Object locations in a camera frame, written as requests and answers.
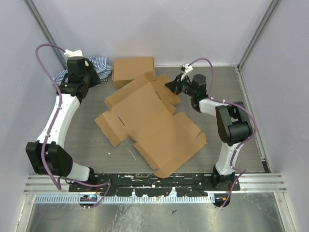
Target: metal panel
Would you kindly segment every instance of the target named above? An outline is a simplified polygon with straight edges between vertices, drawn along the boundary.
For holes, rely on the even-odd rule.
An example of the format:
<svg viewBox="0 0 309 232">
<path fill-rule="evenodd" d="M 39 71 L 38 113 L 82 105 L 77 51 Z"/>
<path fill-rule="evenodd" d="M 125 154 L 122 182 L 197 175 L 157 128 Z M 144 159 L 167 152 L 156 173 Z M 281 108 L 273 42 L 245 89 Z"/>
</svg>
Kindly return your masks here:
<svg viewBox="0 0 309 232">
<path fill-rule="evenodd" d="M 16 232 L 24 232 L 25 228 L 27 228 L 34 205 L 35 195 L 24 195 L 24 199 L 24 205 L 15 229 Z"/>
<path fill-rule="evenodd" d="M 35 199 L 35 203 L 37 204 L 87 204 L 87 202 L 81 202 L 80 198 L 84 194 L 61 194 L 61 195 L 39 195 Z M 176 191 L 171 192 L 171 194 L 167 197 L 105 197 L 101 204 L 157 204 L 157 203 L 212 203 L 215 201 L 214 195 L 208 197 L 177 197 Z"/>
<path fill-rule="evenodd" d="M 277 206 L 278 206 L 285 230 L 287 232 L 296 232 L 294 222 L 292 220 L 290 210 L 286 202 L 285 194 L 275 193 L 274 196 L 277 201 Z"/>
<path fill-rule="evenodd" d="M 211 203 L 35 204 L 28 232 L 283 232 L 272 193 L 238 194 L 224 210 Z"/>
</svg>

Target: blue striped cloth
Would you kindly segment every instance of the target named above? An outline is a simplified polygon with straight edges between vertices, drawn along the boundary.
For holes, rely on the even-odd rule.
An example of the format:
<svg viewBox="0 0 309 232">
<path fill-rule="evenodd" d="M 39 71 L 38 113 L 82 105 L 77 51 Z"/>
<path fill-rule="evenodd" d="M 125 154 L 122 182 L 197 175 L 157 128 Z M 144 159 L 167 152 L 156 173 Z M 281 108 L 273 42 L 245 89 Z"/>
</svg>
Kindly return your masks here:
<svg viewBox="0 0 309 232">
<path fill-rule="evenodd" d="M 112 66 L 109 66 L 107 64 L 107 58 L 91 56 L 88 58 L 88 60 L 93 63 L 93 66 L 97 71 L 97 74 L 101 80 L 101 83 L 107 83 L 107 77 L 109 76 L 109 74 L 112 73 Z M 61 84 L 64 75 L 67 73 L 68 70 L 66 69 L 56 74 L 54 80 L 57 83 L 57 85 Z"/>
</svg>

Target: gray floor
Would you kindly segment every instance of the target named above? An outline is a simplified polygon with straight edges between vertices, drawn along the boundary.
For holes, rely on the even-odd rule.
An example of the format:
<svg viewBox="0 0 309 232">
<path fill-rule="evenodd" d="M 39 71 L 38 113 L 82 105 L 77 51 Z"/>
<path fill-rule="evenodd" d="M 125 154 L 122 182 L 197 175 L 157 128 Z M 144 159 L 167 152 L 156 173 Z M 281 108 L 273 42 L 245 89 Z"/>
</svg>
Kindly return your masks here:
<svg viewBox="0 0 309 232">
<path fill-rule="evenodd" d="M 273 193 L 232 196 L 224 210 L 211 203 L 35 204 L 27 232 L 283 232 Z"/>
<path fill-rule="evenodd" d="M 166 73 L 170 79 L 174 79 L 180 73 L 180 68 L 156 68 L 155 71 L 157 76 Z M 195 73 L 205 75 L 209 87 L 210 68 L 196 67 L 192 74 Z M 214 73 L 213 97 L 229 101 L 243 101 L 238 77 L 233 67 L 216 67 Z M 89 90 L 87 97 L 83 100 L 71 121 L 66 135 L 65 150 L 76 163 L 93 167 L 97 173 L 151 172 L 151 168 L 134 148 L 133 141 L 130 138 L 114 148 L 94 122 L 96 117 L 108 110 L 104 99 L 115 91 L 111 79 L 107 84 L 101 84 Z M 207 144 L 177 171 L 211 172 L 221 149 L 216 119 L 193 110 L 189 96 L 181 94 L 180 98 L 182 102 L 176 105 L 177 112 L 185 112 L 206 133 Z M 254 140 L 244 145 L 236 166 L 247 169 L 249 172 L 263 171 L 260 154 Z"/>
</svg>

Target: cardboard flap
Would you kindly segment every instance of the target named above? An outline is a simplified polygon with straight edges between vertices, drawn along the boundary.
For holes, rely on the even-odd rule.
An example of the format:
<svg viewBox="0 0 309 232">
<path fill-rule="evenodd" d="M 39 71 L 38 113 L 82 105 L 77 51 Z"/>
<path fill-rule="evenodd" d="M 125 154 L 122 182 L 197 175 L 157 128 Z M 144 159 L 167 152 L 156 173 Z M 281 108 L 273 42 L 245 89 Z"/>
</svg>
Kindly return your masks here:
<svg viewBox="0 0 309 232">
<path fill-rule="evenodd" d="M 184 147 L 182 153 L 175 156 L 154 174 L 160 178 L 167 178 L 179 169 L 184 163 L 186 163 L 193 155 L 195 155 L 200 149 L 204 147 L 206 143 L 206 134 L 201 133 L 197 136 L 193 143 Z"/>
<path fill-rule="evenodd" d="M 138 150 L 138 152 L 140 152 L 140 154 L 144 157 L 144 159 L 147 161 L 147 163 L 152 169 L 159 168 L 153 158 L 145 151 L 145 149 L 139 143 L 134 144 L 134 147 Z"/>
<path fill-rule="evenodd" d="M 125 131 L 124 125 L 118 118 L 112 115 L 111 111 L 106 111 L 101 114 L 95 119 L 95 122 L 114 147 L 129 136 Z"/>
<path fill-rule="evenodd" d="M 164 110 L 138 130 L 129 133 L 129 135 L 136 142 L 142 141 L 143 139 L 148 140 L 153 134 L 160 133 L 162 123 L 172 117 L 172 114 L 168 110 Z"/>
<path fill-rule="evenodd" d="M 178 97 L 178 95 L 175 95 L 174 93 L 172 93 L 166 86 L 165 84 L 167 82 L 170 82 L 171 80 L 168 78 L 168 76 L 166 74 L 163 74 L 161 76 L 158 77 L 159 82 L 161 83 L 161 86 L 163 87 L 164 91 L 166 92 L 166 95 L 169 99 L 169 102 L 172 105 L 176 105 L 179 104 L 181 102 L 180 98 Z"/>
<path fill-rule="evenodd" d="M 123 86 L 121 89 L 108 96 L 105 99 L 105 104 L 108 106 L 109 109 L 111 109 L 113 106 L 117 105 L 119 102 L 127 98 L 130 94 L 134 93 L 137 89 L 154 80 L 156 80 L 156 77 L 153 73 L 144 73 L 143 75 L 137 77 L 134 81 Z"/>
<path fill-rule="evenodd" d="M 119 117 L 126 131 L 131 133 L 164 110 L 166 106 L 158 98 L 152 85 L 147 83 L 113 106 L 112 114 Z"/>
<path fill-rule="evenodd" d="M 200 128 L 184 113 L 179 112 L 174 115 L 175 120 L 185 129 L 189 138 L 195 139 L 201 132 Z"/>
</svg>

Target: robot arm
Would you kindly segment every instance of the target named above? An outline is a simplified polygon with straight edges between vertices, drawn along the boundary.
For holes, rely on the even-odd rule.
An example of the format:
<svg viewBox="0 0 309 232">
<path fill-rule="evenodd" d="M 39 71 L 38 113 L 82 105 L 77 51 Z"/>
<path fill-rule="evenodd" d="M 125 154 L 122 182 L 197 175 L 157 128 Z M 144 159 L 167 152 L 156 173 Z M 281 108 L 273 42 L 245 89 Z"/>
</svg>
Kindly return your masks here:
<svg viewBox="0 0 309 232">
<path fill-rule="evenodd" d="M 234 169 L 240 146 L 233 158 L 236 147 L 246 140 L 253 132 L 248 115 L 233 105 L 223 104 L 209 99 L 206 92 L 206 77 L 200 74 L 193 76 L 192 82 L 187 76 L 192 67 L 184 65 L 183 73 L 172 82 L 166 83 L 174 94 L 181 92 L 191 96 L 191 106 L 200 113 L 209 114 L 217 118 L 219 137 L 222 141 L 221 152 L 217 163 L 213 167 L 212 181 L 214 185 L 225 185 L 233 182 Z M 235 102 L 244 107 L 242 102 Z"/>
<path fill-rule="evenodd" d="M 66 50 L 65 55 L 68 57 L 68 73 L 59 86 L 62 103 L 47 139 L 45 159 L 53 175 L 95 184 L 97 180 L 94 170 L 73 162 L 72 157 L 63 148 L 65 136 L 74 113 L 86 97 L 88 89 L 99 84 L 100 79 L 93 64 L 83 57 L 81 51 L 71 52 Z M 59 98 L 58 95 L 52 114 L 37 141 L 29 142 L 26 146 L 26 153 L 31 165 L 35 173 L 38 174 L 47 174 L 42 163 L 41 151 L 47 130 L 59 108 Z"/>
</svg>

